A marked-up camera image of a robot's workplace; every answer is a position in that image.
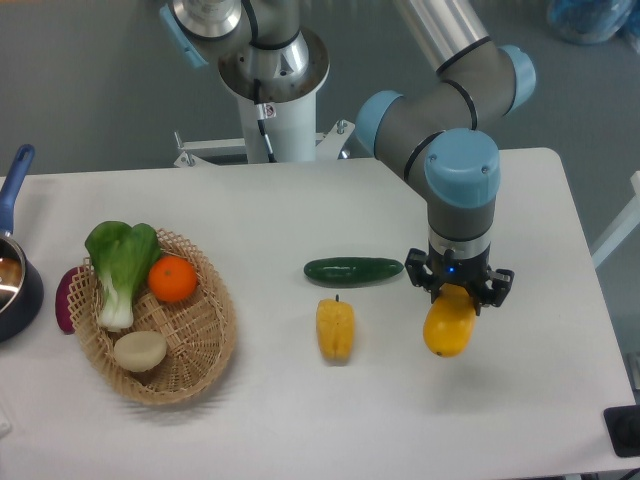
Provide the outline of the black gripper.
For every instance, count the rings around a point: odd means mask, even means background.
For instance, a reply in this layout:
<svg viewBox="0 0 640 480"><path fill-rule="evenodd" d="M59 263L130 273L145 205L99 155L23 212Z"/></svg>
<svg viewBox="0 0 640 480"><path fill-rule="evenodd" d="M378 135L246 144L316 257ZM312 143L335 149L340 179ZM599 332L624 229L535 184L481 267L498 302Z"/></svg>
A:
<svg viewBox="0 0 640 480"><path fill-rule="evenodd" d="M490 247L464 259L457 258L450 249L441 254L433 246L428 253L411 248L404 267L411 284L429 293L431 304L439 297L444 284L471 288L475 314L480 316L484 307L502 305L515 279L513 270L489 268L489 255Z"/></svg>

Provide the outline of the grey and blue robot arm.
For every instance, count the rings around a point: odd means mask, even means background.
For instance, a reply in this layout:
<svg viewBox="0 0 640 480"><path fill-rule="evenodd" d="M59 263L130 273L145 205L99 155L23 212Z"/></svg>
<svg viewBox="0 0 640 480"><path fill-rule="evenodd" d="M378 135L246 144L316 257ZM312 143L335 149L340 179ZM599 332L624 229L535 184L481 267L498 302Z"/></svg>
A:
<svg viewBox="0 0 640 480"><path fill-rule="evenodd" d="M357 115L356 136L427 203L428 248L405 261L411 283L432 297L459 286L475 309L498 307L514 274L489 264L501 172L482 127L531 96L534 66L519 48L495 45L466 1L396 7L438 82L416 100L373 95ZM213 65L235 96L250 162L318 158L316 94L329 56L302 25L298 2L166 1L159 15L186 60Z"/></svg>

